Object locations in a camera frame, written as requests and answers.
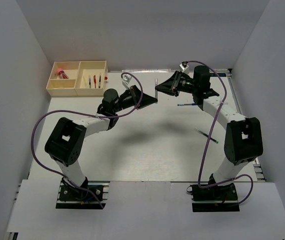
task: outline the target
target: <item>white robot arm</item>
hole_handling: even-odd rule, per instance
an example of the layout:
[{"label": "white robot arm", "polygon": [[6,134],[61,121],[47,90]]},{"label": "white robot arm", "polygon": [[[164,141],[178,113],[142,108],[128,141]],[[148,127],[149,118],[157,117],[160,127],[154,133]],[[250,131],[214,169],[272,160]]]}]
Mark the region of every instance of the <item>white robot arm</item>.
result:
[{"label": "white robot arm", "polygon": [[[155,89],[170,96],[177,97],[180,92],[190,93],[195,104],[204,112],[215,118],[222,99],[210,88],[209,68],[196,66],[193,78],[184,73],[188,66],[182,63],[181,71],[176,71],[171,78],[157,85]],[[234,178],[249,162],[263,154],[263,143],[260,122],[257,118],[247,118],[226,104],[223,104],[217,121],[226,130],[224,153],[220,167],[210,176],[208,185],[191,185],[193,200],[203,202],[195,212],[215,212],[216,209],[206,205],[217,200],[225,202],[237,200]]]},{"label": "white robot arm", "polygon": [[[135,85],[128,87],[120,96],[115,89],[110,88],[104,92],[102,102],[97,109],[97,113],[104,117],[86,117],[78,120],[62,117],[57,122],[46,142],[45,152],[56,161],[66,176],[62,179],[62,183],[68,188],[68,192],[72,192],[75,200],[83,200],[87,196],[87,191],[74,185],[90,190],[88,179],[78,162],[84,139],[92,134],[112,129],[119,119],[116,113],[137,106],[141,95],[141,91]],[[143,93],[136,108],[141,109],[157,101],[156,98]],[[101,195],[96,195],[99,200],[102,198]]]},{"label": "white robot arm", "polygon": [[[107,131],[109,129],[110,119],[86,117],[79,120],[74,120],[72,122],[78,126],[85,127],[86,131],[84,138],[86,138],[92,134]],[[75,151],[74,157],[78,157],[79,154],[80,152]],[[60,161],[56,161],[56,163],[60,167],[62,173],[66,175],[68,179],[71,180],[77,186],[81,186],[85,182],[86,177],[83,174],[83,171],[81,170],[78,159],[71,165],[65,165]]]}]

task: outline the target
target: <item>white panel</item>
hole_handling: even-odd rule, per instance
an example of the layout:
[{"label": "white panel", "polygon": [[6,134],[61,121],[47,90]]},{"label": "white panel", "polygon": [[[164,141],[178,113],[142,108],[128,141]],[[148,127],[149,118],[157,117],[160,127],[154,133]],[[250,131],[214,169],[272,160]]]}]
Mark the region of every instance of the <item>white panel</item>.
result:
[{"label": "white panel", "polygon": [[16,1],[0,0],[0,239],[18,184],[28,176],[31,130],[49,105],[50,70]]},{"label": "white panel", "polygon": [[[135,73],[141,81],[143,91],[154,96],[155,78],[162,83],[173,73]],[[119,94],[125,91],[120,73],[108,74],[107,88],[114,88]],[[228,89],[226,102],[236,109],[226,77]],[[223,94],[223,87],[217,77],[211,78],[211,87]],[[56,97],[51,100],[49,110],[67,109],[95,114],[102,102],[101,97]],[[135,111],[118,120],[109,131],[93,134],[84,140],[79,164],[83,173],[91,181],[197,181],[201,159],[207,138],[194,127],[208,133],[213,117],[201,111],[198,106],[177,106],[192,103],[191,94],[181,92],[179,97],[158,93],[158,104]],[[45,165],[57,169],[58,165],[44,151],[45,143],[61,117],[71,120],[83,118],[75,114],[55,113],[45,120],[44,128],[36,151]],[[212,137],[219,144],[210,142],[202,181],[208,181],[222,163],[226,131],[218,123]],[[255,181],[252,164],[248,164],[239,174],[249,174]],[[53,173],[33,164],[30,179],[44,178]]]},{"label": "white panel", "polygon": [[51,62],[110,70],[200,60],[232,68],[268,0],[17,0]]},{"label": "white panel", "polygon": [[263,173],[285,208],[285,1],[271,0],[233,70],[244,114],[261,123]]},{"label": "white panel", "polygon": [[[8,231],[24,240],[285,239],[285,211],[273,183],[255,183],[240,212],[198,213],[186,182],[111,182],[104,210],[55,209],[58,185],[59,177],[25,180]],[[240,199],[249,186],[236,183]]]}]

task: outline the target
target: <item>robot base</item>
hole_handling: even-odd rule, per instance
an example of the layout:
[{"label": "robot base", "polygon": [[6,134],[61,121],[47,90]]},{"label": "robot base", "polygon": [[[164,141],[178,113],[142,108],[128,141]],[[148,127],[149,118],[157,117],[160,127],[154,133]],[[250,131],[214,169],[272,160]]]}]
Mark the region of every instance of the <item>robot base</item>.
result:
[{"label": "robot base", "polygon": [[239,212],[238,196],[235,185],[199,188],[190,185],[192,212]]},{"label": "robot base", "polygon": [[[87,186],[105,207],[108,198],[109,183],[88,182]],[[88,193],[84,199],[78,199],[75,197],[72,188],[72,186],[64,184],[63,181],[60,182],[56,209],[102,209],[90,193]]]}]

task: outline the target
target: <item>white wall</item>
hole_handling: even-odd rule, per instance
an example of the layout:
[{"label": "white wall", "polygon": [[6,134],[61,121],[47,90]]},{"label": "white wall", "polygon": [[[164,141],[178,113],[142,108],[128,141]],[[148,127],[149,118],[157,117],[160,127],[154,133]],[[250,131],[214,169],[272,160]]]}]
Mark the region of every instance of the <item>white wall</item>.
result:
[{"label": "white wall", "polygon": [[261,122],[260,162],[285,208],[285,1],[270,0],[236,62],[233,80],[242,110]]},{"label": "white wall", "polygon": [[50,62],[232,68],[269,0],[17,0]]},{"label": "white wall", "polygon": [[30,136],[49,104],[50,64],[14,0],[0,0],[0,239],[31,164]]}]

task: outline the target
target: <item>pen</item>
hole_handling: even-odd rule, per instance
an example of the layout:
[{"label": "pen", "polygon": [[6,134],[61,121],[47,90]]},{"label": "pen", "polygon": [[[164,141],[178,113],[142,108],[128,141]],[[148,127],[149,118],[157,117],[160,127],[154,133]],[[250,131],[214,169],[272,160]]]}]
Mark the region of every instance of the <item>pen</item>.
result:
[{"label": "pen", "polygon": [[196,103],[179,103],[177,106],[197,106]]},{"label": "pen", "polygon": [[[194,128],[198,133],[200,133],[201,135],[204,135],[205,137],[209,137],[208,134],[200,131],[197,127]],[[212,137],[210,138],[210,140],[212,140],[213,142],[215,142],[216,144],[218,144],[218,141],[216,139],[213,139]]]},{"label": "pen", "polygon": [[93,76],[94,88],[96,88],[96,75]]},{"label": "pen", "polygon": [[99,73],[99,83],[98,83],[98,88],[101,88],[101,82],[102,82],[102,73]]}]

